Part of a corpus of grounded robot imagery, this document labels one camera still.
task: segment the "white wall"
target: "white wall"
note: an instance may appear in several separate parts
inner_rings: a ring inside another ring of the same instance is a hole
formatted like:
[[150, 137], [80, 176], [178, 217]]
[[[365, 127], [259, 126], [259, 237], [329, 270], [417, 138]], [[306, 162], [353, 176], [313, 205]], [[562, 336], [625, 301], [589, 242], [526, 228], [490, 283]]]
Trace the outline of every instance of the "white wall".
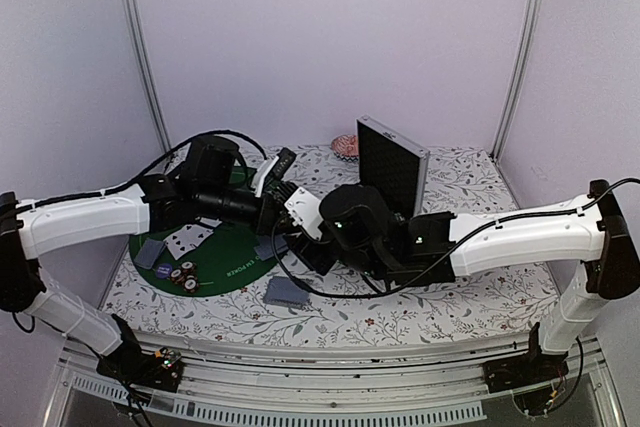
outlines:
[[[639, 0], [543, 0], [540, 16], [502, 160], [525, 206], [640, 176]], [[640, 189], [617, 196], [640, 247]], [[556, 267], [566, 285], [573, 268]], [[640, 294], [609, 304], [597, 333], [627, 421], [640, 425]]]
[[425, 145], [493, 140], [526, 0], [138, 0], [177, 142], [328, 143], [371, 114]]
[[[0, 0], [0, 12], [0, 192], [113, 185], [159, 153], [120, 0]], [[109, 239], [41, 260], [95, 303], [123, 247]], [[0, 425], [33, 427], [62, 339], [43, 325], [27, 337], [0, 314]]]

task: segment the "stack of poker chips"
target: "stack of poker chips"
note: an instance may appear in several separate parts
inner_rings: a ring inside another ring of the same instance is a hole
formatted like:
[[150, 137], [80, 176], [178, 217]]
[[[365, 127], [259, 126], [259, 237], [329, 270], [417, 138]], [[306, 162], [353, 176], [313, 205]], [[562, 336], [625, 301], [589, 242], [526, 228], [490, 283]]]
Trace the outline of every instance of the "stack of poker chips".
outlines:
[[341, 135], [333, 139], [331, 150], [336, 157], [344, 162], [358, 162], [358, 137], [356, 135]]
[[196, 264], [193, 262], [183, 262], [180, 268], [171, 272], [169, 276], [171, 282], [181, 285], [185, 292], [193, 294], [200, 288], [198, 277], [196, 276]]

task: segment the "blue poker chip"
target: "blue poker chip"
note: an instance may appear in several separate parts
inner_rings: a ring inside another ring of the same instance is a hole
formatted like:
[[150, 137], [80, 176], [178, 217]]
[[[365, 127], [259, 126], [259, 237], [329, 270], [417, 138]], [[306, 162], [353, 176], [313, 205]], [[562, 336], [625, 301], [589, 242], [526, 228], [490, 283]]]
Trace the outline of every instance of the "blue poker chip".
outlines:
[[159, 279], [168, 279], [173, 272], [173, 267], [171, 264], [160, 264], [156, 268], [156, 277]]

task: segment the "red poker chip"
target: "red poker chip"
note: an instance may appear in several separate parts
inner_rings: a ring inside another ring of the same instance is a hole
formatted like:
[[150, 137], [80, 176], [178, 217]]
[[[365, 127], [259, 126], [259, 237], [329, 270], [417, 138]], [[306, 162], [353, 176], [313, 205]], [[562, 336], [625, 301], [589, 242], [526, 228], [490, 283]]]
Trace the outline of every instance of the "red poker chip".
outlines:
[[331, 142], [331, 150], [340, 160], [345, 162], [358, 161], [358, 136], [341, 135]]

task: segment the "table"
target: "table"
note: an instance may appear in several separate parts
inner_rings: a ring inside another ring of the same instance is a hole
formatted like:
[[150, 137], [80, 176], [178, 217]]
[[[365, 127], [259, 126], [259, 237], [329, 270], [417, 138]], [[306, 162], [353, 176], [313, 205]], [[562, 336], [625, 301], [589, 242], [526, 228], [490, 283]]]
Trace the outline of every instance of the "table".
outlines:
[[[358, 180], [357, 165], [338, 160], [328, 146], [294, 146], [296, 163], [286, 179], [318, 196]], [[268, 149], [270, 154], [280, 147]], [[433, 147], [424, 212], [495, 212], [516, 208], [486, 152]], [[184, 158], [178, 155], [173, 165]], [[249, 164], [260, 157], [246, 153]], [[359, 274], [335, 267], [324, 278], [307, 271], [293, 255], [286, 265], [317, 289], [368, 293]], [[246, 288], [210, 298], [176, 297], [144, 281], [125, 256], [103, 309], [133, 329], [214, 342], [278, 347], [382, 347], [424, 345], [528, 331], [558, 299], [544, 264], [504, 267], [457, 283], [412, 288], [374, 300], [331, 300], [312, 296], [304, 310], [265, 305], [262, 297], [278, 267]]]

